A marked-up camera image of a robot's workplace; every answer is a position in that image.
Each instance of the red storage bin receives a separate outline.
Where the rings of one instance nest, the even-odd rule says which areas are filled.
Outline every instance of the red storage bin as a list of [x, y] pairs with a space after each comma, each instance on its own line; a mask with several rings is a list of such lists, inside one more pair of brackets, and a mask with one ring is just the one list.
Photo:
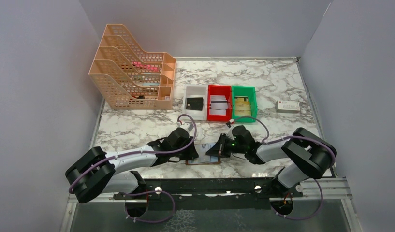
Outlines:
[[[226, 115], [210, 115], [210, 95], [226, 96], [228, 109]], [[207, 88], [207, 120], [227, 122], [232, 119], [233, 103], [232, 103], [232, 87], [231, 86], [215, 86], [209, 85]]]

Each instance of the peach plastic file organizer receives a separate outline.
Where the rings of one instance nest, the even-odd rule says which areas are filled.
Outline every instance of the peach plastic file organizer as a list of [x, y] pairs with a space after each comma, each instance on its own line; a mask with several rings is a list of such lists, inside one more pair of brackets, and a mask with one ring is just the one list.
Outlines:
[[147, 52], [141, 48], [129, 30], [123, 24], [107, 24], [103, 35], [118, 35], [125, 43], [120, 46], [129, 47], [135, 56], [144, 63], [165, 63], [169, 67], [176, 68], [176, 59], [166, 52]]
[[154, 64], [155, 71], [134, 67], [116, 47], [99, 47], [95, 55], [95, 60], [108, 59], [116, 63], [123, 72], [136, 84], [160, 83], [162, 78], [173, 80], [175, 71], [165, 64]]
[[112, 109], [173, 107], [174, 80], [163, 75], [159, 86], [140, 86], [112, 60], [94, 60], [89, 75]]
[[140, 73], [160, 73], [164, 68], [165, 71], [174, 71], [176, 68], [176, 60], [174, 59], [172, 64], [168, 65], [166, 63], [161, 62], [143, 62], [141, 61], [136, 54], [132, 51], [132, 49], [126, 44], [123, 38], [119, 35], [104, 35], [101, 40], [100, 47], [115, 47], [118, 49], [120, 54], [115, 54], [114, 56], [120, 58], [124, 56], [124, 58], [130, 62], [130, 64], [138, 70]]

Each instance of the black card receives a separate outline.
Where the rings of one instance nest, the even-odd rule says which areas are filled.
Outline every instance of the black card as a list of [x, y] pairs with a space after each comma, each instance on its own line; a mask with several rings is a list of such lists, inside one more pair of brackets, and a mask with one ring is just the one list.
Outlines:
[[186, 109], [203, 110], [203, 98], [186, 98]]

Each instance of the gray wall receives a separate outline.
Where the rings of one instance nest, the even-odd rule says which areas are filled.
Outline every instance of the gray wall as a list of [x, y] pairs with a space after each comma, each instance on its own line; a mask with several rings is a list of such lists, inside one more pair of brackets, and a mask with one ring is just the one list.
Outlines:
[[333, 1], [300, 65], [364, 231], [395, 231], [395, 0]]
[[100, 106], [98, 42], [78, 0], [0, 1], [0, 232], [60, 229]]
[[122, 23], [146, 51], [300, 56], [330, 0], [80, 0], [99, 36]]

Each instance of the green storage bin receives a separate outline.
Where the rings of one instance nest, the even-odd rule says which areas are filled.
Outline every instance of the green storage bin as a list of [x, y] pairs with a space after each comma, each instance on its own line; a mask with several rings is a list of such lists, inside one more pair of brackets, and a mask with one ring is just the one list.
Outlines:
[[[251, 86], [232, 86], [232, 96], [233, 96], [233, 114], [232, 119], [238, 118], [240, 116], [234, 115], [234, 97], [235, 96], [247, 96], [250, 101], [251, 106], [251, 116], [257, 117], [257, 100], [256, 100], [256, 88]], [[255, 122], [256, 120], [251, 118], [242, 118], [236, 122]]]

